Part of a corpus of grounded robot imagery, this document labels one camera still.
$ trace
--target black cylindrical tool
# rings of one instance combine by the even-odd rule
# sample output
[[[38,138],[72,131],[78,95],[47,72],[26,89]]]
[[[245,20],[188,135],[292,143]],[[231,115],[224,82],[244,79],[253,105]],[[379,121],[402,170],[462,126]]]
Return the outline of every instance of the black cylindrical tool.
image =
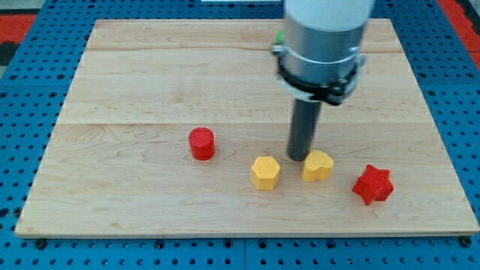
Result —
[[[321,102],[305,102],[295,99],[286,150],[292,160],[304,161],[310,152],[321,106]]]

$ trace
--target blue pegboard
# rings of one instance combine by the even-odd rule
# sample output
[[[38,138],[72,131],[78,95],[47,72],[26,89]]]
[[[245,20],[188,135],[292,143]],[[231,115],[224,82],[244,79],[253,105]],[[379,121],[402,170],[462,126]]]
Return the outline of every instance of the blue pegboard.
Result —
[[[478,269],[478,236],[46,242],[15,236],[17,215],[96,19],[282,15],[281,4],[47,0],[0,79],[0,269]],[[435,1],[377,0],[373,17],[391,19],[478,217],[479,71]]]

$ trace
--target red block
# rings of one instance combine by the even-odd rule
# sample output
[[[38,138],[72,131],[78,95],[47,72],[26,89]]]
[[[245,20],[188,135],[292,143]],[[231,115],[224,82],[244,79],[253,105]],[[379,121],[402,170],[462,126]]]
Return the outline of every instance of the red block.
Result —
[[[197,127],[188,135],[192,156],[199,161],[206,161],[215,154],[215,138],[207,127]]]
[[[394,189],[390,182],[389,169],[377,169],[368,164],[363,174],[358,177],[352,191],[360,195],[365,205],[369,206],[373,200],[387,200]]]

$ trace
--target red star-shaped block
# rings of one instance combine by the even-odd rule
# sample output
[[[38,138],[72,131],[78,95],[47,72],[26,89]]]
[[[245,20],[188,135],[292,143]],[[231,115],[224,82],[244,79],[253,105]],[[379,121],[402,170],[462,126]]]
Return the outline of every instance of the red star-shaped block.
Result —
[[[368,164],[352,191],[360,195],[365,205],[369,206],[373,200],[387,200],[394,189],[389,169],[377,169]]]

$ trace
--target toy block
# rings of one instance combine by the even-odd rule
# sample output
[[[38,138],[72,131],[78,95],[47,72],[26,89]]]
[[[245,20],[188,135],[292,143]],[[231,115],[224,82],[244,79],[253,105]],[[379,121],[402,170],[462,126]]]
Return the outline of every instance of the toy block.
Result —
[[[192,156],[199,161],[206,161],[215,154],[215,138],[207,127],[197,127],[188,135]]]
[[[271,191],[277,184],[280,165],[273,157],[257,157],[252,165],[251,180],[259,191]]]
[[[334,165],[335,163],[329,155],[322,151],[313,150],[305,158],[301,177],[306,182],[313,182],[317,179],[327,180],[332,173]]]
[[[389,169],[377,169],[368,164],[363,174],[358,177],[352,191],[360,195],[365,205],[369,206],[373,200],[387,200],[394,189],[390,182]]]

